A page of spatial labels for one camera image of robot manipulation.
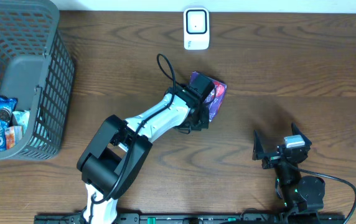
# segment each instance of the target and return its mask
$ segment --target green led light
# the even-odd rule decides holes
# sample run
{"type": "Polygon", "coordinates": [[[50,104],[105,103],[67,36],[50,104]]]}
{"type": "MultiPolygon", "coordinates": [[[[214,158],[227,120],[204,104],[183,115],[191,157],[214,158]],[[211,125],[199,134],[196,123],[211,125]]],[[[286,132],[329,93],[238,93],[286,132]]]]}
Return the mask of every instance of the green led light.
{"type": "Polygon", "coordinates": [[[148,218],[148,224],[156,224],[156,218],[149,217],[148,218]]]}

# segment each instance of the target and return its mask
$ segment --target gray plastic basket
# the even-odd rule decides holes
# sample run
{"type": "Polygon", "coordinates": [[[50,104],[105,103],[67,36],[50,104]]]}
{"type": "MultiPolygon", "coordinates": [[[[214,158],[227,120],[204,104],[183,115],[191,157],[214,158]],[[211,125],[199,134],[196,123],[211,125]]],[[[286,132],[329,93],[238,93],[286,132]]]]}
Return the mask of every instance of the gray plastic basket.
{"type": "Polygon", "coordinates": [[[58,22],[48,0],[0,1],[0,95],[30,110],[23,138],[0,159],[44,160],[60,150],[74,66],[58,22]]]}

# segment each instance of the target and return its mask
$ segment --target purple box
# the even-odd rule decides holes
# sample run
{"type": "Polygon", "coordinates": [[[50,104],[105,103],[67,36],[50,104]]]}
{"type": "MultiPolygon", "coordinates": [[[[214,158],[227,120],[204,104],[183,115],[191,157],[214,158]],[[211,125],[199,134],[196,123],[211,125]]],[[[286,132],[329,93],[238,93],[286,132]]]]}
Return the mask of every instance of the purple box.
{"type": "MultiPolygon", "coordinates": [[[[190,83],[192,83],[195,78],[199,75],[198,72],[192,72],[192,76],[190,76],[190,83]]],[[[227,92],[227,86],[226,84],[223,84],[222,82],[218,82],[212,78],[209,78],[213,80],[215,88],[211,93],[208,95],[208,97],[205,99],[204,103],[208,103],[212,101],[207,107],[210,110],[209,116],[210,116],[210,122],[214,119],[214,117],[218,114],[218,110],[220,109],[220,106],[222,104],[222,100],[225,97],[225,93],[227,92]]]]}

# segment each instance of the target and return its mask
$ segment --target white wall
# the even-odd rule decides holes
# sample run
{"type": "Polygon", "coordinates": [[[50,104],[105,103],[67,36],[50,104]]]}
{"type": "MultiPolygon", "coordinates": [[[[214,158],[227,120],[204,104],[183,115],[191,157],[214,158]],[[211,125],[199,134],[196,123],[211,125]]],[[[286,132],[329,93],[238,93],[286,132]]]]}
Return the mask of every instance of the white wall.
{"type": "Polygon", "coordinates": [[[356,13],[356,0],[51,0],[60,10],[356,13]]]}

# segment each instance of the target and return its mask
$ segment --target wire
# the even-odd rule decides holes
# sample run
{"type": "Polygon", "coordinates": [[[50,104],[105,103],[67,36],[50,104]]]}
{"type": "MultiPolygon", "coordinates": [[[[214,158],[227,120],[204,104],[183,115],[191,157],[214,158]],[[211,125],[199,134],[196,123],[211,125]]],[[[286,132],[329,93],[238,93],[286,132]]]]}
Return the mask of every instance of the wire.
{"type": "MultiPolygon", "coordinates": [[[[131,158],[131,154],[132,154],[132,151],[133,151],[133,147],[135,145],[135,142],[138,138],[138,133],[139,131],[141,130],[141,128],[150,120],[152,119],[153,117],[155,117],[156,115],[158,115],[159,113],[161,113],[162,111],[164,111],[165,109],[169,108],[171,106],[171,104],[174,102],[174,98],[175,98],[175,95],[176,95],[176,84],[180,85],[177,81],[176,81],[176,75],[175,75],[175,72],[174,72],[174,68],[172,67],[170,61],[168,60],[168,58],[163,55],[163,54],[158,54],[157,57],[156,57],[156,60],[157,60],[157,64],[160,68],[160,70],[163,72],[163,74],[165,74],[165,76],[169,79],[172,80],[172,93],[171,93],[171,99],[170,99],[170,102],[165,105],[163,108],[159,109],[158,111],[156,111],[155,113],[151,114],[150,116],[148,116],[146,119],[142,120],[142,122],[139,124],[138,128],[136,129],[135,133],[134,133],[134,136],[133,136],[133,139],[131,141],[131,144],[129,145],[129,148],[127,150],[127,154],[126,154],[126,159],[124,161],[124,164],[123,164],[123,167],[121,168],[121,172],[120,172],[120,175],[118,176],[115,184],[113,185],[113,188],[110,190],[109,194],[106,196],[106,197],[103,197],[101,200],[99,201],[95,201],[95,197],[91,197],[91,207],[93,207],[93,205],[98,205],[98,204],[101,204],[103,202],[106,201],[106,199],[110,198],[112,193],[116,190],[117,186],[119,186],[119,183],[121,182],[121,179],[123,179],[124,177],[124,174],[126,172],[126,169],[127,169],[127,166],[128,166],[128,162],[129,162],[129,159],[131,158]],[[159,60],[159,57],[163,57],[164,60],[167,62],[168,64],[168,67],[170,68],[170,71],[171,71],[171,76],[172,78],[164,71],[164,69],[161,67],[161,64],[160,64],[160,60],[159,60]]],[[[89,221],[89,224],[91,224],[91,220],[92,220],[92,215],[93,215],[93,209],[90,208],[90,219],[88,219],[89,221]]]]}
{"type": "Polygon", "coordinates": [[[318,176],[318,177],[325,177],[325,178],[328,178],[328,179],[336,180],[336,181],[338,181],[338,182],[341,182],[341,183],[343,183],[343,184],[347,184],[348,186],[350,186],[350,187],[352,188],[352,190],[354,190],[355,200],[354,200],[354,204],[352,205],[351,211],[348,213],[347,218],[345,218],[343,224],[346,224],[346,223],[350,220],[352,214],[354,214],[354,211],[355,211],[355,209],[356,209],[356,187],[355,187],[353,184],[351,184],[350,182],[348,182],[348,181],[346,181],[346,180],[343,180],[343,179],[340,179],[340,178],[338,178],[338,177],[334,177],[334,176],[331,176],[331,175],[321,174],[321,173],[318,173],[318,172],[313,172],[313,171],[309,171],[309,170],[300,169],[300,168],[298,168],[298,167],[292,165],[292,164],[286,159],[286,157],[283,156],[282,158],[288,163],[289,167],[292,168],[292,169],[294,169],[294,170],[297,170],[297,171],[299,171],[299,172],[303,172],[303,173],[306,173],[306,174],[315,175],[315,176],[318,176]]]}
{"type": "Polygon", "coordinates": [[[168,79],[170,79],[170,80],[173,81],[174,83],[176,83],[176,84],[182,86],[182,85],[181,85],[179,82],[177,82],[177,80],[174,78],[175,73],[174,73],[174,71],[173,71],[173,69],[172,69],[172,65],[171,65],[170,61],[167,59],[167,57],[164,56],[163,54],[158,54],[157,57],[156,57],[156,60],[157,60],[157,65],[159,66],[161,72],[162,72],[168,79]],[[159,57],[160,57],[160,56],[163,57],[164,60],[167,62],[168,67],[170,68],[170,71],[171,71],[172,78],[164,71],[163,67],[161,66],[160,60],[159,60],[159,57]]]}

